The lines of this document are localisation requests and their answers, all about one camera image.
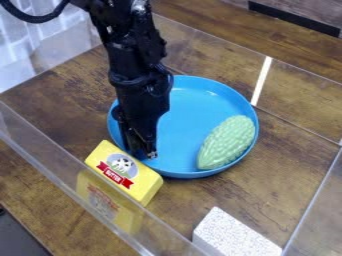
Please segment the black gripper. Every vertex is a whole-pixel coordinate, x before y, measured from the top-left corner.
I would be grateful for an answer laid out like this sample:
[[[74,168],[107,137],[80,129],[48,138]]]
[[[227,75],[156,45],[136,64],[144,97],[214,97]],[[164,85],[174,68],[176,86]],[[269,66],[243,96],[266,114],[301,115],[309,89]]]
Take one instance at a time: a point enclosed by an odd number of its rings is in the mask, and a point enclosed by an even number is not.
[[[154,159],[158,121],[170,110],[174,76],[166,68],[152,68],[132,79],[114,71],[108,75],[119,101],[112,116],[119,122],[124,147],[134,157]]]

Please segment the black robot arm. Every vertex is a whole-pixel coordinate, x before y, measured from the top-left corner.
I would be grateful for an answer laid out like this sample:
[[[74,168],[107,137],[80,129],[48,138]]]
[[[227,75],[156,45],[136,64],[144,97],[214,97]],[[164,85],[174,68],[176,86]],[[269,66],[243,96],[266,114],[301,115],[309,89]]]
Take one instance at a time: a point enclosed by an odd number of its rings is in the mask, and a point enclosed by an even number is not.
[[[71,4],[88,12],[108,54],[108,80],[118,97],[111,116],[124,147],[152,159],[174,76],[162,63],[166,40],[155,27],[150,0],[71,0]]]

